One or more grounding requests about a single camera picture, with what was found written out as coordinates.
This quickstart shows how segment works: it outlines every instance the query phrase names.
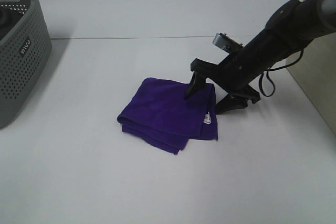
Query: gray basket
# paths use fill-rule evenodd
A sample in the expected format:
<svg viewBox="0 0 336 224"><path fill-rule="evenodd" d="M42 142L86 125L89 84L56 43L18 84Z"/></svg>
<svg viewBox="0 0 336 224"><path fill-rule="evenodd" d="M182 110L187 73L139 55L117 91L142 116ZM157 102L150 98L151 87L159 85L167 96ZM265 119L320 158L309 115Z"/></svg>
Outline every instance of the gray basket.
<svg viewBox="0 0 336 224"><path fill-rule="evenodd" d="M0 1L0 6L23 14L0 41L2 128L14 119L37 82L50 55L51 41L38 0ZM29 47L23 54L26 43Z"/></svg>

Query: robotic arm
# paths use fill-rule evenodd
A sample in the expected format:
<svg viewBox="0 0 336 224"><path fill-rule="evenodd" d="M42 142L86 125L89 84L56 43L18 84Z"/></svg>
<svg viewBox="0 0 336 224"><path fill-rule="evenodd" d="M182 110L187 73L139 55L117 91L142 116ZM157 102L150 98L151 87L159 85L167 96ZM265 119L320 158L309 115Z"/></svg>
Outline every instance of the robotic arm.
<svg viewBox="0 0 336 224"><path fill-rule="evenodd" d="M229 55L218 65L195 59L191 63L194 73L185 99L204 88L206 78L210 78L228 92L217 103L217 114L244 109L248 100L253 104L260 100L259 92L249 85L252 80L261 75L259 87L264 94L261 86L264 71L270 80L268 72L295 64L313 39L335 31L336 0L290 0L271 16L265 28L245 47L226 34L217 34L213 44ZM276 62L299 51L300 57L292 64L271 69Z"/></svg>

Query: folded cloth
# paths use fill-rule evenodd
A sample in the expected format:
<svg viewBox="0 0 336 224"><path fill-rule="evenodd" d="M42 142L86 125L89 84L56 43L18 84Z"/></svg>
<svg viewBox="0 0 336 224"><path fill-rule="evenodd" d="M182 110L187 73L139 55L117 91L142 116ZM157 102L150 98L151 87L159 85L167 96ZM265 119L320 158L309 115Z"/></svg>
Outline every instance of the folded cloth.
<svg viewBox="0 0 336 224"><path fill-rule="evenodd" d="M184 100L189 84L147 78L117 120L123 132L177 154L190 138L218 139L213 84Z"/></svg>

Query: white wall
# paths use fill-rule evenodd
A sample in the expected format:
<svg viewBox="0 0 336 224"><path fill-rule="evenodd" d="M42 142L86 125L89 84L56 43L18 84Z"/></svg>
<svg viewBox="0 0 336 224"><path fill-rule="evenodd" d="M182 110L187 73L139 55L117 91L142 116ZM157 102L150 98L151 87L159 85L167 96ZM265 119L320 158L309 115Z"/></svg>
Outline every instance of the white wall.
<svg viewBox="0 0 336 224"><path fill-rule="evenodd" d="M302 60L288 70L336 134L335 39L336 34L315 39L305 49Z"/></svg>

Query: basket label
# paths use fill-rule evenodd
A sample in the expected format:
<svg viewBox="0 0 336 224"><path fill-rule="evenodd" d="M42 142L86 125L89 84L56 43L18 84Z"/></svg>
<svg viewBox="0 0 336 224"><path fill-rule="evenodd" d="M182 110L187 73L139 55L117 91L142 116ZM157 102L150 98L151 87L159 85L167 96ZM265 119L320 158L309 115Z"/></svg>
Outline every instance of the basket label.
<svg viewBox="0 0 336 224"><path fill-rule="evenodd" d="M32 42L30 41L30 38L27 37L25 42L22 44L22 46L20 47L20 50L19 50L19 53L21 55L21 57L23 58L24 55L26 54L26 52L28 51L29 47L30 47L30 44Z"/></svg>

